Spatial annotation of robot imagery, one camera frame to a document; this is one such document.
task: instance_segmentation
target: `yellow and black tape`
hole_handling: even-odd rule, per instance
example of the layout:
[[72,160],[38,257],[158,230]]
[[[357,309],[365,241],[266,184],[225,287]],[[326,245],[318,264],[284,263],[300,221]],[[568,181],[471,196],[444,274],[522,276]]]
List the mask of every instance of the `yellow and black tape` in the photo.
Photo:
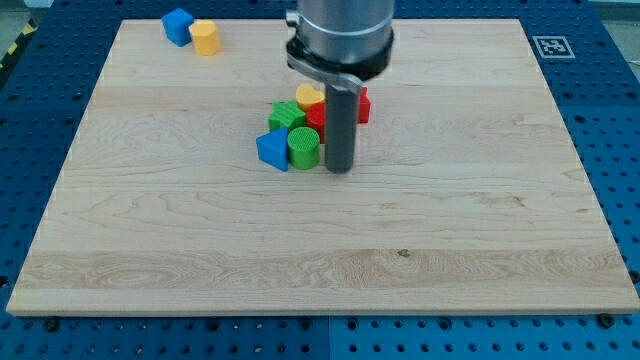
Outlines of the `yellow and black tape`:
[[16,64],[18,64],[18,60],[20,60],[27,45],[31,42],[36,30],[37,26],[33,19],[29,20],[20,34],[18,34],[16,41],[7,49],[7,53],[0,61],[0,90],[4,87],[7,80],[9,80],[9,76],[13,72]]

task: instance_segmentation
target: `colorful blocks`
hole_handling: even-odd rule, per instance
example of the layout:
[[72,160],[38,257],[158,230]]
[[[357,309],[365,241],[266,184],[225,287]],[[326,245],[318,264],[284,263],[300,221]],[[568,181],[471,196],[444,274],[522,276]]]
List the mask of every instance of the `colorful blocks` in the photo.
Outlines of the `colorful blocks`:
[[358,123],[366,124],[369,122],[369,114],[371,113],[371,100],[367,96],[367,88],[363,87],[360,92],[360,109],[358,110]]
[[218,27],[213,20],[196,20],[189,26],[193,49],[199,55],[214,55],[220,50]]
[[311,84],[301,84],[296,90],[296,101],[302,111],[307,111],[311,105],[324,102],[324,93]]
[[311,105],[307,110],[307,126],[315,130],[320,136],[320,144],[324,144],[324,123],[326,117],[325,103]]
[[286,127],[289,131],[304,126],[304,111],[298,108],[295,100],[273,103],[273,112],[269,116],[269,131]]
[[287,134],[287,128],[280,128],[258,137],[258,158],[277,169],[287,171]]
[[162,26],[167,38],[182,47],[191,42],[189,25],[193,24],[193,16],[178,8],[162,17]]
[[292,130],[287,137],[289,161],[298,170],[309,170],[320,162],[320,136],[312,128],[303,126]]

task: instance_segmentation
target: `green cylinder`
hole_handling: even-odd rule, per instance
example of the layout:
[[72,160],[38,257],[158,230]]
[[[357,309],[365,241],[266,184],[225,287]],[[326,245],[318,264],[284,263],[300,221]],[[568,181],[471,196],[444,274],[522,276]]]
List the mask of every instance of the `green cylinder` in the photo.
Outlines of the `green cylinder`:
[[299,170],[309,170],[320,162],[320,135],[310,127],[293,129],[287,137],[289,162]]

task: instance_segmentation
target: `blue pegboard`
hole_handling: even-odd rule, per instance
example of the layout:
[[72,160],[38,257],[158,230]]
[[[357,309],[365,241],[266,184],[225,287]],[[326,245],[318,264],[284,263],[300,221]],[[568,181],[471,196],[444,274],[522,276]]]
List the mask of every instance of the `blue pegboard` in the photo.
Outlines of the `blue pegboard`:
[[[182,7],[198,18],[283,18],[285,0],[57,0],[0,91],[4,309],[121,20]],[[632,278],[640,281],[640,84],[584,0],[400,0],[398,18],[518,18]],[[544,58],[562,36],[574,58]],[[640,315],[17,319],[0,359],[640,358]]]

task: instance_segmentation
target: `wood grain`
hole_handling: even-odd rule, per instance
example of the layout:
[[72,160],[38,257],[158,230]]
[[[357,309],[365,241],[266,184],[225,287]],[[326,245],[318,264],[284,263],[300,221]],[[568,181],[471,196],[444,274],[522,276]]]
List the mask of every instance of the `wood grain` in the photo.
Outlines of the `wood grain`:
[[213,57],[123,22],[8,311],[638,310],[519,22],[394,24],[356,167],[334,175],[257,160],[270,103],[308,81],[281,21],[219,21]]

